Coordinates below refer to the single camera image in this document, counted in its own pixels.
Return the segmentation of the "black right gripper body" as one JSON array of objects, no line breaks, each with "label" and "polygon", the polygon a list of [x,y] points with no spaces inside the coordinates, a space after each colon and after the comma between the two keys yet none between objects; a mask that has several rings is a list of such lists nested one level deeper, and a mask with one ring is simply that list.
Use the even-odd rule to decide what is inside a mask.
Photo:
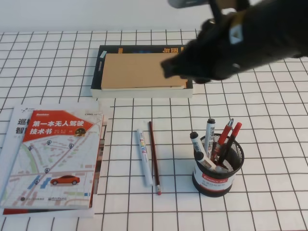
[{"label": "black right gripper body", "polygon": [[190,72],[210,72],[223,80],[255,67],[254,36],[255,22],[250,19],[226,19],[219,24],[207,20],[180,54],[189,56]]}]

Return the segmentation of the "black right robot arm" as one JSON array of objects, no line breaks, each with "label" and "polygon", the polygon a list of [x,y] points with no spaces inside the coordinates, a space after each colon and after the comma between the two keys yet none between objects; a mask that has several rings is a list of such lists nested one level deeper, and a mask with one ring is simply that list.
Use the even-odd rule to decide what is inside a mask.
[{"label": "black right robot arm", "polygon": [[196,39],[161,63],[164,77],[196,83],[232,75],[285,58],[308,54],[308,3],[305,0],[212,0],[213,18]]}]

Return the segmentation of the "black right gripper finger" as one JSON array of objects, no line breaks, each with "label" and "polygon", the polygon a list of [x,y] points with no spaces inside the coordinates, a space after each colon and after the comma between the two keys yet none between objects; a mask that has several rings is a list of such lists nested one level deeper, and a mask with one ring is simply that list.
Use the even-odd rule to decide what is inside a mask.
[{"label": "black right gripper finger", "polygon": [[216,80],[215,74],[212,74],[210,72],[201,72],[201,73],[188,73],[188,72],[183,72],[179,74],[179,76],[182,79],[190,79],[194,81],[197,84],[205,84],[207,82],[210,82],[212,80]]},{"label": "black right gripper finger", "polygon": [[171,78],[180,76],[180,78],[192,78],[190,73],[190,61],[187,54],[177,54],[161,62],[164,77]]}]

